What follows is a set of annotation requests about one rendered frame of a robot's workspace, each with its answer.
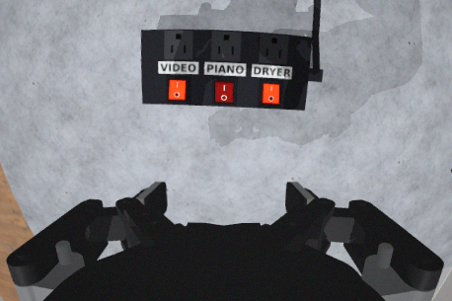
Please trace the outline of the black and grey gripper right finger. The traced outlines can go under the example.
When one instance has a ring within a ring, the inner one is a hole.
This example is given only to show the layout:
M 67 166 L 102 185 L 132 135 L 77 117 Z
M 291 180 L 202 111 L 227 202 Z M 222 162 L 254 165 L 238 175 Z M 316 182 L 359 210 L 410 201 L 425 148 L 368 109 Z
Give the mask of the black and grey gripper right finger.
M 309 245 L 326 253 L 331 242 L 343 243 L 362 280 L 385 301 L 431 301 L 444 267 L 437 254 L 368 201 L 335 206 L 287 182 L 286 213 L 249 234 L 246 245 L 294 253 Z

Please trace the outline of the black power strip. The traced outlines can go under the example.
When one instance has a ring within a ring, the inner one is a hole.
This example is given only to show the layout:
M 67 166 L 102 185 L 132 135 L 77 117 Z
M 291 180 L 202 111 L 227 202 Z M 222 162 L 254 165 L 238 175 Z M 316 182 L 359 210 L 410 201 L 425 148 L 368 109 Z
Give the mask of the black power strip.
M 308 81 L 323 80 L 320 16 L 314 0 L 312 38 L 141 30 L 142 104 L 305 111 Z

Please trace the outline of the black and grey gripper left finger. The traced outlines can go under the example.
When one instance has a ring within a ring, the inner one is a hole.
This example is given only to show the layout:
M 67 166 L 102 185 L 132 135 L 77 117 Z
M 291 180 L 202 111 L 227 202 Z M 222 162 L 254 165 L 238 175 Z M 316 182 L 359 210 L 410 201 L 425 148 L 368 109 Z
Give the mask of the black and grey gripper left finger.
M 95 262 L 109 241 L 120 241 L 123 250 L 139 243 L 196 243 L 188 228 L 164 215 L 167 206 L 165 182 L 119 199 L 115 207 L 103 207 L 99 199 L 80 202 L 8 256 L 20 300 L 43 301 L 71 274 Z

